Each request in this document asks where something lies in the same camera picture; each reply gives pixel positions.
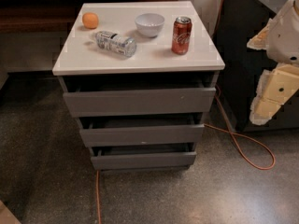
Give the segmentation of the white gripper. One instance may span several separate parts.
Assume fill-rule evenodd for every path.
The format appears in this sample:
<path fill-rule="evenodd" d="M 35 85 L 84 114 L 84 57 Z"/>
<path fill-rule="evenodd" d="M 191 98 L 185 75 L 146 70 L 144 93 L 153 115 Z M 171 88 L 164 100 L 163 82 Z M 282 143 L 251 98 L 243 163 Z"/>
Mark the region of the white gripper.
<path fill-rule="evenodd" d="M 250 106 L 249 120 L 265 125 L 299 90 L 299 0 L 288 0 L 275 18 L 247 43 L 249 49 L 266 50 L 278 62 L 264 70 Z"/>

